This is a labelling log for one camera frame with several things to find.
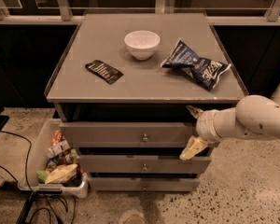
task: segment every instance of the bowl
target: bowl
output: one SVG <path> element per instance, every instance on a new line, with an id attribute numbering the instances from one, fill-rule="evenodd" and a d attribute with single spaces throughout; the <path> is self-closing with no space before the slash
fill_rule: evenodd
<path id="1" fill-rule="evenodd" d="M 124 37 L 127 50 L 138 60 L 151 57 L 160 44 L 160 37 L 150 31 L 134 31 Z"/>

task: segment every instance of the top drawer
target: top drawer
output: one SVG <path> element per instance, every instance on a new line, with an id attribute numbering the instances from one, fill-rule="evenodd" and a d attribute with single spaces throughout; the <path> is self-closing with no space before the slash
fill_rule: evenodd
<path id="1" fill-rule="evenodd" d="M 182 122 L 69 122 L 60 128 L 73 147 L 184 147 L 191 136 Z"/>

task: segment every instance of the dark blue snack bag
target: dark blue snack bag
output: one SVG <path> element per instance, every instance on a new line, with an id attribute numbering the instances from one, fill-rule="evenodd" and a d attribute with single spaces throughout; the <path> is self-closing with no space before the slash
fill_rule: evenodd
<path id="1" fill-rule="evenodd" d="M 231 64 L 201 58 L 179 40 L 174 51 L 161 63 L 161 67 L 180 68 L 196 83 L 210 91 L 218 84 L 220 76 L 231 68 Z"/>

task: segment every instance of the gray tabletop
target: gray tabletop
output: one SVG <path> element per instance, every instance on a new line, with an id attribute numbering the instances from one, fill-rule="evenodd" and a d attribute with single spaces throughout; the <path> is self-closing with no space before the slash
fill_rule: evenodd
<path id="1" fill-rule="evenodd" d="M 124 36 L 149 30 L 161 38 L 158 51 L 137 61 L 126 50 Z M 182 39 L 199 56 L 226 63 L 203 14 L 89 14 L 53 81 L 47 99 L 53 103 L 232 103 L 245 96 L 234 73 L 221 76 L 206 91 L 161 62 Z M 112 85 L 85 69 L 101 60 L 124 76 Z"/>

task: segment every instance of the table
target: table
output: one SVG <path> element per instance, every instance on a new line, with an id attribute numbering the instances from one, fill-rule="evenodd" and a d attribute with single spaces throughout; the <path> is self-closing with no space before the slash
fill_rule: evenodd
<path id="1" fill-rule="evenodd" d="M 158 51 L 137 61 L 123 38 L 149 30 L 161 38 Z M 232 106 L 246 95 L 234 67 L 206 91 L 160 64 L 182 39 L 198 55 L 227 63 L 203 14 L 88 14 L 57 66 L 46 95 L 61 117 L 61 129 L 77 149 L 95 190 L 191 191 L 199 184 L 214 146 L 190 161 L 178 156 L 195 133 L 186 105 Z M 124 76 L 113 85 L 88 72 L 101 60 Z"/>

